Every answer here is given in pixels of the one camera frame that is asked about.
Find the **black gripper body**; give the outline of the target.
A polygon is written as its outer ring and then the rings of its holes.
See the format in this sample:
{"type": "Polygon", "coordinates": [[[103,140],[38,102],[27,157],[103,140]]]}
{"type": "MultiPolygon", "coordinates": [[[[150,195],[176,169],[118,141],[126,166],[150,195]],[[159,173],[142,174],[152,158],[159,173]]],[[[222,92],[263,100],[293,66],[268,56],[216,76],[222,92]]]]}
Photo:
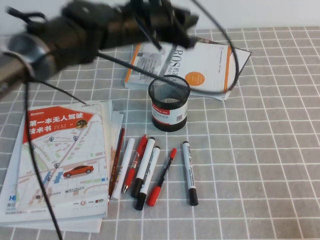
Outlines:
{"type": "Polygon", "coordinates": [[[119,8],[130,44],[151,42],[158,50],[160,42],[189,49],[196,39],[188,35],[199,17],[189,10],[173,6],[167,0],[131,0],[119,8]]]}

